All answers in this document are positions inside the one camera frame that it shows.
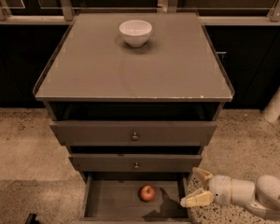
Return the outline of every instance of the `white bowl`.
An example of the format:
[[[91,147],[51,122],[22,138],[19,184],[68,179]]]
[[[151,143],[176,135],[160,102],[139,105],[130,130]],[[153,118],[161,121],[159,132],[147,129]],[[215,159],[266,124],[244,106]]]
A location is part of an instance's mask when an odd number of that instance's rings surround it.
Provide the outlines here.
[[[152,26],[147,21],[130,20],[122,23],[119,30],[126,43],[138,48],[148,41]]]

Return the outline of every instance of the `red apple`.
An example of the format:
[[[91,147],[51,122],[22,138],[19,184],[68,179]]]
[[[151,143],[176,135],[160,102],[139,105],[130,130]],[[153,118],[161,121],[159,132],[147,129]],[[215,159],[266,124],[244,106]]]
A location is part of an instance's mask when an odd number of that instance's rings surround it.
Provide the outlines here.
[[[145,184],[139,190],[139,197],[143,202],[150,202],[155,197],[156,190],[149,184]]]

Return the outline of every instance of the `floor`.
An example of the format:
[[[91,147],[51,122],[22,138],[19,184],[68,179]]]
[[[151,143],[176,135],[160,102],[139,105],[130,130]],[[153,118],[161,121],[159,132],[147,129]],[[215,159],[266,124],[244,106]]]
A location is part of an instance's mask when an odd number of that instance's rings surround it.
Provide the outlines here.
[[[78,220],[85,184],[67,157],[45,109],[0,108],[0,223],[25,223],[29,213],[42,224]],[[200,167],[250,181],[260,175],[280,179],[280,118],[269,123],[258,110],[223,110]],[[189,191],[200,186],[193,176]],[[280,223],[214,203],[191,213],[203,224]]]

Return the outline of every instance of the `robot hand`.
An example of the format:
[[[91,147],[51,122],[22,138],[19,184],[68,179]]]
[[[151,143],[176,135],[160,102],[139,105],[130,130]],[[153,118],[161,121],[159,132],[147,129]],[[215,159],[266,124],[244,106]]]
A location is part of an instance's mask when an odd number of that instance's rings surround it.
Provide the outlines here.
[[[269,220],[280,220],[280,180],[262,175],[257,183],[213,175],[203,169],[193,168],[206,189],[200,188],[184,197],[183,207],[206,206],[215,202],[221,205],[239,205],[251,214]]]

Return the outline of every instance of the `drawer knob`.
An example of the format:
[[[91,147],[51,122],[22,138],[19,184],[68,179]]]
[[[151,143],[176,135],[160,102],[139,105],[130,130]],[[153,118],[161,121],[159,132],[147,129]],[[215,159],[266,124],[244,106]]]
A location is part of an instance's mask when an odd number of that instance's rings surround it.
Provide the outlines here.
[[[131,139],[132,139],[133,141],[138,141],[139,138],[140,138],[140,137],[139,137],[139,134],[136,133],[136,132],[134,132],[133,135],[132,135],[132,137],[131,137]]]
[[[136,163],[133,164],[133,168],[134,168],[134,169],[139,169],[139,168],[140,168],[138,162],[136,162]]]

